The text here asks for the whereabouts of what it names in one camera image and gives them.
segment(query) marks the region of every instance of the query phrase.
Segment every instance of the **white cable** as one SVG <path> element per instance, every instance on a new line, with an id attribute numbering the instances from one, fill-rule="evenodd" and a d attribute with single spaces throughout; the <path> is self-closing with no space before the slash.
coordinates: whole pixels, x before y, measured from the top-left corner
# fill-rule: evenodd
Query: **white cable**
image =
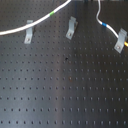
<path id="1" fill-rule="evenodd" d="M 98 16 L 99 16 L 100 10 L 101 10 L 100 0 L 98 0 L 98 6 L 99 6 L 99 9 L 98 9 L 98 12 L 96 15 L 96 20 L 99 22 L 99 24 L 106 26 L 109 30 L 111 30 L 114 33 L 114 35 L 118 38 L 118 34 L 115 32 L 115 30 L 111 26 L 109 26 L 108 24 L 105 24 L 99 20 Z"/>
<path id="2" fill-rule="evenodd" d="M 71 2 L 71 0 L 67 0 L 64 4 L 62 4 L 59 7 L 57 7 L 54 11 L 52 11 L 52 14 L 56 13 L 61 8 L 65 7 L 69 2 Z M 31 24 L 25 25 L 23 27 L 0 32 L 0 35 L 7 35 L 7 34 L 16 33 L 16 32 L 20 32 L 20 31 L 23 31 L 25 29 L 28 29 L 28 28 L 33 27 L 33 26 L 41 23 L 42 21 L 46 20 L 48 17 L 50 17 L 50 15 L 51 15 L 51 13 L 49 13 L 49 14 L 45 15 L 44 17 L 42 17 L 41 19 L 39 19 L 39 20 L 37 20 L 37 21 L 35 21 L 35 22 L 31 23 Z"/>

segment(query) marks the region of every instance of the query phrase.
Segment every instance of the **wire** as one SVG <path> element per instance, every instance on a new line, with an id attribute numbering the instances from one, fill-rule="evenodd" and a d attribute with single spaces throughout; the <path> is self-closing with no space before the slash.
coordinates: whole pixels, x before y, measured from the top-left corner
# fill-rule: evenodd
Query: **wire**
<path id="1" fill-rule="evenodd" d="M 100 0 L 98 0 L 98 6 L 99 6 L 99 9 L 98 9 L 98 12 L 96 15 L 96 20 L 99 22 L 99 24 L 101 24 L 101 25 L 107 27 L 109 30 L 111 30 L 114 33 L 114 35 L 118 38 L 118 34 L 115 32 L 115 30 L 111 26 L 109 26 L 108 24 L 103 23 L 102 21 L 99 20 L 98 16 L 99 16 L 100 10 L 101 10 Z"/>
<path id="2" fill-rule="evenodd" d="M 23 27 L 20 27 L 20 28 L 16 28 L 16 29 L 12 29 L 12 30 L 7 30 L 7 31 L 3 31 L 3 32 L 0 32 L 0 35 L 7 35 L 7 34 L 12 34 L 12 33 L 16 33 L 16 32 L 20 32 L 20 31 L 23 31 L 23 30 L 26 30 L 28 28 L 31 28 L 39 23 L 41 23 L 42 21 L 46 20 L 47 18 L 49 18 L 51 15 L 53 15 L 54 13 L 56 13 L 57 11 L 59 11 L 60 9 L 62 9 L 63 7 L 65 7 L 67 4 L 69 4 L 71 2 L 71 0 L 67 0 L 64 4 L 60 5 L 59 7 L 57 7 L 54 11 L 52 11 L 51 13 L 45 15 L 44 17 L 42 17 L 41 19 L 31 23 L 31 24 L 28 24 L 28 25 L 25 25 Z"/>

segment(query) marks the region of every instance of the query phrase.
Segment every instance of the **black table surface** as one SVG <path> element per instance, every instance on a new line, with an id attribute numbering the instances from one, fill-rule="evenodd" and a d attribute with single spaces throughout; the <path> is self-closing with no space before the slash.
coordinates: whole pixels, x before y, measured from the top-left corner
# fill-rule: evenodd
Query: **black table surface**
<path id="1" fill-rule="evenodd" d="M 0 31 L 38 20 L 63 1 L 0 0 Z M 128 31 L 128 3 L 99 18 Z M 96 21 L 97 2 L 73 1 L 26 32 L 0 36 L 0 128 L 128 128 L 128 48 Z M 78 27 L 66 38 L 73 16 Z"/>

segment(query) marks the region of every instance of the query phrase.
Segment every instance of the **metal bracket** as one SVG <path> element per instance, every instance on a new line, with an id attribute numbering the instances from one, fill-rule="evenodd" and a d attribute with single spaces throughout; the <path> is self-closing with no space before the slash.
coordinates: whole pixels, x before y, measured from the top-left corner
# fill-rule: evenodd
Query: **metal bracket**
<path id="1" fill-rule="evenodd" d="M 76 18 L 74 18 L 74 17 L 71 16 L 71 18 L 69 20 L 69 29 L 68 29 L 68 32 L 66 34 L 66 37 L 68 39 L 70 39 L 70 40 L 72 39 L 73 34 L 74 34 L 75 30 L 76 30 L 77 25 L 78 25 L 78 22 L 76 21 Z"/>
<path id="2" fill-rule="evenodd" d="M 123 47 L 124 47 L 124 42 L 127 40 L 127 32 L 124 30 L 124 29 L 120 29 L 120 32 L 119 32 L 119 36 L 118 36 L 118 40 L 117 40 L 117 43 L 114 47 L 114 49 L 121 53 Z"/>
<path id="3" fill-rule="evenodd" d="M 27 24 L 33 23 L 33 20 L 27 20 Z M 30 44 L 33 36 L 33 27 L 26 30 L 25 44 Z"/>

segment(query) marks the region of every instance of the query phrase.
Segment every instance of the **bolt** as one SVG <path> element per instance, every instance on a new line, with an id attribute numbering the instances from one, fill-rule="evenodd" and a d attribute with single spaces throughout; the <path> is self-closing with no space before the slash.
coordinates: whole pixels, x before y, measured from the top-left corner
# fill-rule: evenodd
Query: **bolt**
<path id="1" fill-rule="evenodd" d="M 27 41 L 30 41 L 30 38 L 28 38 Z"/>
<path id="2" fill-rule="evenodd" d="M 116 48 L 117 48 L 117 49 L 120 49 L 120 46 L 117 46 Z"/>
<path id="3" fill-rule="evenodd" d="M 71 34 L 71 33 L 69 33 L 68 35 L 69 35 L 69 36 L 71 36 L 72 34 Z"/>

